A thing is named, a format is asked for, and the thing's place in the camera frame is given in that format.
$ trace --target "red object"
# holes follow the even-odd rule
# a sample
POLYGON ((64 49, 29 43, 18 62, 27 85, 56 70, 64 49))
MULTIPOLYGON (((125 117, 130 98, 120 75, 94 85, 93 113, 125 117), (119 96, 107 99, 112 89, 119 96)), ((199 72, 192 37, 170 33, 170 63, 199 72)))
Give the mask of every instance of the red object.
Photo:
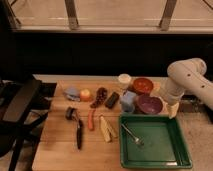
POLYGON ((90 110, 88 114, 88 129, 90 131, 94 130, 94 121, 93 121, 93 115, 95 113, 95 109, 90 110))
POLYGON ((146 114, 158 114, 163 109, 160 98, 150 97, 148 94, 142 94, 138 97, 137 106, 146 114))
POLYGON ((137 78, 133 82, 134 91, 138 94, 150 94, 154 88, 153 82, 147 78, 137 78))

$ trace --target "chocolate bar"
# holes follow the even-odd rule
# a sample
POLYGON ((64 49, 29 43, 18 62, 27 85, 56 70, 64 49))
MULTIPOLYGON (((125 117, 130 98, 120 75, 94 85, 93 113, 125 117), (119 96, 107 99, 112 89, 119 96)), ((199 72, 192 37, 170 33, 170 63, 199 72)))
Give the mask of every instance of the chocolate bar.
POLYGON ((113 106, 118 101, 118 99, 119 99, 119 94, 116 92, 113 92, 112 95, 105 102, 105 106, 109 109, 113 108, 113 106))

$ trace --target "dark background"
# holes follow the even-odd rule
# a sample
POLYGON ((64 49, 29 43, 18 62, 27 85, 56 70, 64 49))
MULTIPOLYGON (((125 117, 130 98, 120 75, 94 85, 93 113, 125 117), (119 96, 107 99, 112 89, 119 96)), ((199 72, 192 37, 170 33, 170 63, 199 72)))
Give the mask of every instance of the dark background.
POLYGON ((39 74, 166 76, 176 60, 203 58, 213 73, 212 34, 12 32, 0 6, 0 67, 39 74))

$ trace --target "glass window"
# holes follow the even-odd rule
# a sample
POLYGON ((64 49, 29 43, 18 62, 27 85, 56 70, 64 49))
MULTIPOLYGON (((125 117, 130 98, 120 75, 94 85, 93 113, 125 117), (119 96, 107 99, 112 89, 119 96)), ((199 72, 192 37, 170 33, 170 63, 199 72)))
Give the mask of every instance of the glass window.
POLYGON ((213 0, 4 0, 17 30, 213 33, 213 0))

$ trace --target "purple bowl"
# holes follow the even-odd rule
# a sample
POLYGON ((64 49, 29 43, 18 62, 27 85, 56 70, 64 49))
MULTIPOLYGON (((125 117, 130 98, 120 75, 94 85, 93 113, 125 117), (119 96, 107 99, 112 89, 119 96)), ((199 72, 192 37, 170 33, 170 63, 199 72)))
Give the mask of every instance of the purple bowl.
POLYGON ((138 97, 137 106, 146 114, 158 114, 163 109, 160 98, 150 97, 148 94, 142 94, 138 97))

